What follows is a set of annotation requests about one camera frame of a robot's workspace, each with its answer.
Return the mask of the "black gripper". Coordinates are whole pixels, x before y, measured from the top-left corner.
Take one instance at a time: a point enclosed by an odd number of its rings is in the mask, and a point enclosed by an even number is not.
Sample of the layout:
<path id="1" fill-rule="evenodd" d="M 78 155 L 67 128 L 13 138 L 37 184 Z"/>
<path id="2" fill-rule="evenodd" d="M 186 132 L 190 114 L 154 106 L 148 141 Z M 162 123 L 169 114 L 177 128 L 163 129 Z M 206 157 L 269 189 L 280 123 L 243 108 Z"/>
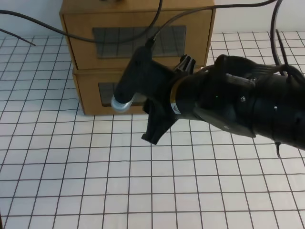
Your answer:
<path id="1" fill-rule="evenodd" d="M 186 74 L 193 74 L 196 60 L 183 55 L 174 72 L 149 75 L 145 79 L 143 95 L 147 97 L 143 110 L 148 114 L 146 132 L 142 139 L 155 145 L 177 121 L 170 103 L 173 85 Z"/>

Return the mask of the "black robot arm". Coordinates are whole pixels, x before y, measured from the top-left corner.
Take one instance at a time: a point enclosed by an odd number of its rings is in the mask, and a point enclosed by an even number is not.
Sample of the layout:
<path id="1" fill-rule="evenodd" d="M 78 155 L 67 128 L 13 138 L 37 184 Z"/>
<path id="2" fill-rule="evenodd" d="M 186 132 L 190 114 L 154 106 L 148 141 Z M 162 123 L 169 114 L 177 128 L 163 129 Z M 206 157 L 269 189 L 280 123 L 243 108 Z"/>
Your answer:
<path id="1" fill-rule="evenodd" d="M 162 83 L 144 105 L 143 140 L 157 144 L 179 119 L 204 121 L 235 135 L 305 147 L 305 77 L 295 67 L 219 56 L 214 65 Z"/>

